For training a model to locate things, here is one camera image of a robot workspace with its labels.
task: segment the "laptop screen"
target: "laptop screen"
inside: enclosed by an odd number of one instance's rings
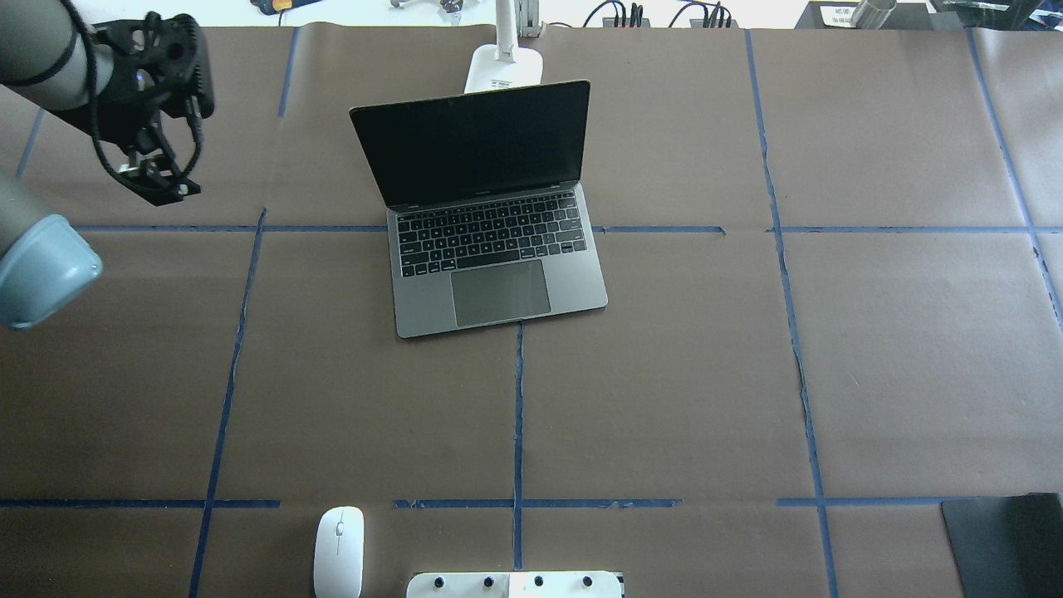
[[[351,108],[384,202],[432,205],[579,180],[588,81]]]

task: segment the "laptop keyboard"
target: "laptop keyboard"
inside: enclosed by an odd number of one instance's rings
[[[404,277],[586,249],[572,191],[399,216]]]

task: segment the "black key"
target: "black key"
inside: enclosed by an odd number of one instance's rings
[[[512,261],[514,259],[520,259],[521,254],[516,249],[511,251],[502,251],[499,253],[491,253],[488,255],[477,255],[462,257],[458,259],[459,268],[473,268],[476,266],[486,266],[488,263],[501,263],[502,261]]]
[[[557,233],[558,241],[576,240],[577,238],[584,238],[584,230],[577,228],[574,230],[561,230]]]
[[[403,266],[412,266],[415,263],[423,263],[424,261],[427,261],[427,260],[428,260],[428,253],[427,252],[411,253],[409,255],[403,255],[402,256],[402,264]]]

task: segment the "silver laptop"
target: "silver laptop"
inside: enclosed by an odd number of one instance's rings
[[[590,83],[351,108],[388,207],[399,337],[604,308],[579,173]]]

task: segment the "computer mouse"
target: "computer mouse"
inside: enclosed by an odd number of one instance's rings
[[[337,507],[321,516],[314,548],[317,598],[358,598],[365,536],[366,520],[356,507]]]

